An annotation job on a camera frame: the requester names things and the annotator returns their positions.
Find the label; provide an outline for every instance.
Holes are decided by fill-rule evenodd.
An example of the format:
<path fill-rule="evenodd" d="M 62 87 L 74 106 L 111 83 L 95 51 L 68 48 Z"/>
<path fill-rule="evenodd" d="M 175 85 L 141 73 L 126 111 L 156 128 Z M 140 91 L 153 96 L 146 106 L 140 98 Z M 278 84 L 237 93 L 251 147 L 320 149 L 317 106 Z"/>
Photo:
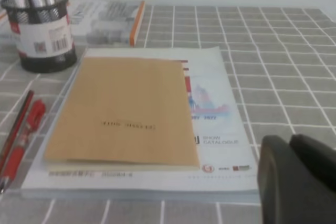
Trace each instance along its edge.
<path fill-rule="evenodd" d="M 65 54 L 74 42 L 67 16 L 43 24 L 11 23 L 17 50 L 28 57 L 47 58 Z"/>

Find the pencil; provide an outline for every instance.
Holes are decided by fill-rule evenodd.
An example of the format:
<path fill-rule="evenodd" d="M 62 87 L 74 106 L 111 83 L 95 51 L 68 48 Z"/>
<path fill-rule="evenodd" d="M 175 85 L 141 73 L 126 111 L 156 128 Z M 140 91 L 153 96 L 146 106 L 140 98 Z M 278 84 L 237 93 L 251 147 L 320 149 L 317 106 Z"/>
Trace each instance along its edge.
<path fill-rule="evenodd" d="M 25 101 L 23 102 L 21 109 L 15 119 L 15 122 L 9 132 L 9 135 L 4 143 L 4 146 L 0 152 L 0 173 L 2 172 L 4 165 L 6 163 L 6 159 L 8 158 L 9 152 L 11 151 L 11 148 L 13 146 L 13 143 L 15 141 L 17 132 L 20 129 L 20 126 L 22 124 L 22 121 L 25 117 L 25 114 L 29 108 L 29 105 L 33 99 L 34 92 L 33 90 L 29 90 Z"/>

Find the pen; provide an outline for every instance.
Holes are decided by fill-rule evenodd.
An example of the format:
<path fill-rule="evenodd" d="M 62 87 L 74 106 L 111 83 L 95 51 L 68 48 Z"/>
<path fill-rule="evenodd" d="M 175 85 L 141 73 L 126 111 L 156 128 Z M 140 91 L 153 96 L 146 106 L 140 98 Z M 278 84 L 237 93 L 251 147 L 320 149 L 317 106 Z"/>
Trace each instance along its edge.
<path fill-rule="evenodd" d="M 19 136 L 17 144 L 8 159 L 7 165 L 0 179 L 0 194 L 3 194 L 14 180 L 17 169 L 25 154 L 25 150 L 29 145 L 29 135 L 38 129 L 45 112 L 46 106 L 42 100 L 37 100 L 33 103 L 26 125 Z"/>
<path fill-rule="evenodd" d="M 6 159 L 9 155 L 9 151 L 11 150 L 12 146 L 13 146 L 13 143 L 14 143 L 14 140 L 16 138 L 16 135 L 17 135 L 17 132 L 19 131 L 20 129 L 20 126 L 22 124 L 22 121 L 25 117 L 25 114 L 29 108 L 29 105 L 33 99 L 33 95 L 34 95 L 34 92 L 32 90 L 30 90 L 25 98 L 25 101 L 23 102 L 22 106 L 21 106 L 21 109 L 15 119 L 15 122 L 9 132 L 9 135 L 5 141 L 5 144 L 0 152 L 0 172 L 2 171 L 4 165 L 5 165 L 5 162 L 6 162 Z"/>

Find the book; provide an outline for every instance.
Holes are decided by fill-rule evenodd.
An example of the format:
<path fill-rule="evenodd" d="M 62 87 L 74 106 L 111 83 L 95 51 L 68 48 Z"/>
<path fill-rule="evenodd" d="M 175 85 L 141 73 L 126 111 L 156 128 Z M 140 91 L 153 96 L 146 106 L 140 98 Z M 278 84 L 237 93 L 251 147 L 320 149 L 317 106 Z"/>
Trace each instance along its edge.
<path fill-rule="evenodd" d="M 182 62 L 201 169 L 178 172 L 49 171 L 44 152 L 56 124 L 54 120 L 23 182 L 23 196 L 259 202 L 257 161 L 219 48 L 98 48 L 88 49 L 84 59 L 130 56 Z"/>
<path fill-rule="evenodd" d="M 74 41 L 84 45 L 134 46 L 144 11 L 144 1 L 70 0 L 68 5 Z"/>
<path fill-rule="evenodd" d="M 182 63 L 85 57 L 44 157 L 49 170 L 199 169 Z"/>

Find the grid pattern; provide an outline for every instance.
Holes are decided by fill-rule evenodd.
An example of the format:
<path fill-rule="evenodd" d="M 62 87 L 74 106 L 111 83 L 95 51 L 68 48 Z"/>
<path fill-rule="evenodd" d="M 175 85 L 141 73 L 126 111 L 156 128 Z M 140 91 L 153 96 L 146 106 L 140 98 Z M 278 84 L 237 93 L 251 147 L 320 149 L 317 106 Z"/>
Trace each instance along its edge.
<path fill-rule="evenodd" d="M 285 140 L 308 134 L 336 148 L 335 42 L 336 24 L 318 9 L 147 6 L 136 47 L 219 46 L 257 159 L 267 134 Z M 77 49 L 79 56 L 83 50 Z M 48 108 L 17 179 L 0 198 L 0 223 L 261 223 L 253 205 L 22 199 L 21 183 L 75 71 L 28 73 L 15 48 L 0 46 L 0 142 L 28 89 Z"/>

